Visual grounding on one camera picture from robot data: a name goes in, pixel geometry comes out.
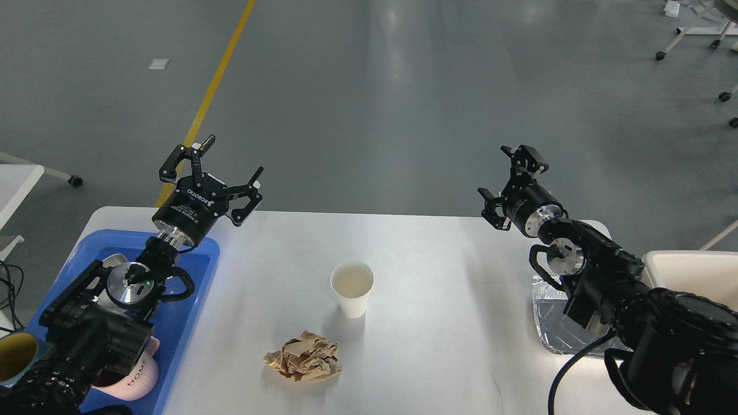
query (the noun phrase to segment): yellow floor line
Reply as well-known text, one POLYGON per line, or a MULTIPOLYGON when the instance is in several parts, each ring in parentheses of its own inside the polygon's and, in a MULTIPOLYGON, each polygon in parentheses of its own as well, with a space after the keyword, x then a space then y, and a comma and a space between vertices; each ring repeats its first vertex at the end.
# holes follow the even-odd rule
MULTIPOLYGON (((187 132, 187 136, 184 139, 184 145, 188 147, 192 145, 192 143, 195 142, 195 137, 197 136, 197 133, 200 130, 200 125, 202 124, 202 120, 205 118, 208 107, 210 107, 210 102, 213 100, 213 96, 215 95, 215 91, 218 89, 218 84, 220 84, 221 78, 223 78, 223 73, 226 72, 226 66, 228 66, 228 61, 230 61, 230 57, 233 54, 235 45, 238 43, 238 38, 241 37, 241 32, 244 30, 244 26, 246 25, 246 20, 249 19, 249 15, 251 14, 251 9, 254 7, 255 2, 256 0, 249 0, 249 2, 246 4, 246 8, 244 8, 244 12, 241 14, 241 18, 238 20, 238 24, 236 25, 235 30, 233 31, 233 35, 231 36, 231 39, 228 42, 228 47, 226 47, 226 51, 223 53, 223 57, 221 58, 221 63, 218 64, 218 68, 215 70, 213 79, 210 80, 210 86, 207 87, 207 91, 205 92, 205 97, 202 98, 202 102, 200 103, 200 108, 197 110, 195 119, 192 120, 192 125, 190 126, 190 130, 187 132)), ((180 167, 177 166, 177 173, 179 173, 179 170, 180 170, 180 167)), ((164 201, 166 201, 169 195, 172 193, 173 188, 174 186, 169 183, 164 184, 164 186, 162 187, 162 191, 159 192, 159 197, 156 198, 156 203, 154 203, 155 208, 159 208, 162 206, 164 201)))

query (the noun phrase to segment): mug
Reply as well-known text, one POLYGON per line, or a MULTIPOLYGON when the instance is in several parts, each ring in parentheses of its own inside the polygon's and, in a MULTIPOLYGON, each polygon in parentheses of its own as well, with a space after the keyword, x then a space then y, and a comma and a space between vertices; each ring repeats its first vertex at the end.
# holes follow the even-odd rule
POLYGON ((48 343, 26 332, 10 333, 0 338, 0 385, 15 385, 50 348, 48 343))
POLYGON ((144 397, 154 388, 159 379, 159 365, 152 357, 159 348, 159 339, 152 337, 148 348, 141 353, 134 370, 120 379, 120 376, 110 380, 109 375, 103 375, 92 386, 93 389, 104 392, 112 397, 125 401, 132 401, 144 397))

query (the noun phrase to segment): pink mug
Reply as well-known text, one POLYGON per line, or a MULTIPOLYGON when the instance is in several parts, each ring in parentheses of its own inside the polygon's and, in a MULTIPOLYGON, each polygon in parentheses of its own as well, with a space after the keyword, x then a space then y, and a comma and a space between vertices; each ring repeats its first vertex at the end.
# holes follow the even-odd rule
POLYGON ((152 337, 148 348, 141 353, 131 373, 111 385, 106 385, 101 377, 96 384, 102 384, 102 386, 93 385, 92 388, 125 401, 144 397, 154 388, 156 380, 159 379, 159 366, 152 357, 158 348, 159 339, 152 337))

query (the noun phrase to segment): white box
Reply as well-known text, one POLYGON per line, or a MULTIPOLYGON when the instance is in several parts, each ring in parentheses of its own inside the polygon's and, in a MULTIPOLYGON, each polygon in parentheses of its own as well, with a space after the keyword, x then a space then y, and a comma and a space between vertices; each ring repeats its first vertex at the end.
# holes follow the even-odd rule
POLYGON ((702 295, 738 310, 738 253, 651 251, 643 260, 645 284, 702 295))
POLYGON ((673 0, 667 1, 663 11, 668 17, 677 17, 679 15, 679 2, 673 0))
POLYGON ((169 58, 156 58, 151 61, 151 63, 148 65, 149 69, 166 69, 167 64, 169 63, 169 58))

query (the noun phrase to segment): caster wheel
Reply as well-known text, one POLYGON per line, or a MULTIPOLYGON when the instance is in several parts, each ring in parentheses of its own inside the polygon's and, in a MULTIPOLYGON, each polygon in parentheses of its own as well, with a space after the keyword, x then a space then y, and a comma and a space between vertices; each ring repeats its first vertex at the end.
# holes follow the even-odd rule
POLYGON ((80 187, 82 185, 82 177, 72 175, 72 177, 70 177, 69 180, 67 180, 67 182, 70 185, 78 188, 78 187, 80 187))

